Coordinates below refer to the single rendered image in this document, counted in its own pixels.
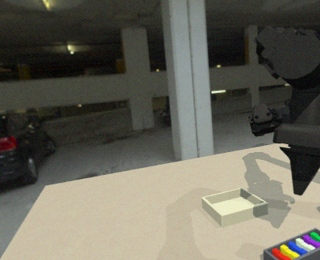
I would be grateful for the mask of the cream shallow square tray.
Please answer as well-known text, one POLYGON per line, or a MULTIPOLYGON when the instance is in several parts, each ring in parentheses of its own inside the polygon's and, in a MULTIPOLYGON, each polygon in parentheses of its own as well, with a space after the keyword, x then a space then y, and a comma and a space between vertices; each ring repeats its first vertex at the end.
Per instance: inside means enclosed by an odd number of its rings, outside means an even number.
POLYGON ((222 228, 268 214, 267 202, 243 188, 202 197, 202 208, 222 228))

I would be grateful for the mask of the yellow fuse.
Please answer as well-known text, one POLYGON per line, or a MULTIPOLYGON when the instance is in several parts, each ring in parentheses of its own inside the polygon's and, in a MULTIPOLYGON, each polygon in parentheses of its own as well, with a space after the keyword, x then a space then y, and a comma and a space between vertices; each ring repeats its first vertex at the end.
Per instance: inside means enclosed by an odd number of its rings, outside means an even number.
POLYGON ((284 256, 288 256, 291 260, 299 257, 299 255, 296 252, 290 251, 288 247, 286 247, 284 244, 281 245, 281 253, 284 256))

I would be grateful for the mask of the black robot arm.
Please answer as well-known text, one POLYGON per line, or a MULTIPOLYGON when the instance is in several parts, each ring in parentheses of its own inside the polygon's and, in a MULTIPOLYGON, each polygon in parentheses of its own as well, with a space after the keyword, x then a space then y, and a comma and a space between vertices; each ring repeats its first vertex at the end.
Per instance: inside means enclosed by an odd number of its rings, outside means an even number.
MULTIPOLYGON (((254 42, 256 54, 275 79, 282 78, 292 86, 292 95, 320 93, 320 34, 315 30, 266 26, 254 42)), ((252 134, 263 136, 274 132, 282 123, 291 124, 289 107, 272 109, 264 103, 255 105, 249 114, 252 134)))

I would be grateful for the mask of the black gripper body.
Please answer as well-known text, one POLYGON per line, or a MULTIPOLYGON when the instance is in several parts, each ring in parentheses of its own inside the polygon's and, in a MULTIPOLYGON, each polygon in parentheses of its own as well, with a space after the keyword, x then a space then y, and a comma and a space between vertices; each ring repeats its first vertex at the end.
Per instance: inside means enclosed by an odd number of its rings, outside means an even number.
POLYGON ((274 129, 273 143, 320 152, 320 93, 299 93, 288 100, 291 124, 274 129))

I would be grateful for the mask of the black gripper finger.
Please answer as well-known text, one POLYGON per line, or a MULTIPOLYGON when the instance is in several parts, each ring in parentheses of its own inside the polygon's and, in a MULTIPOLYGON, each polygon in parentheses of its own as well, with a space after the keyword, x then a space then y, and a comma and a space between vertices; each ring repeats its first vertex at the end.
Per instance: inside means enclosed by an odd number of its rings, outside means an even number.
POLYGON ((289 158, 292 188, 295 195, 303 195, 320 169, 320 152, 279 147, 289 158))

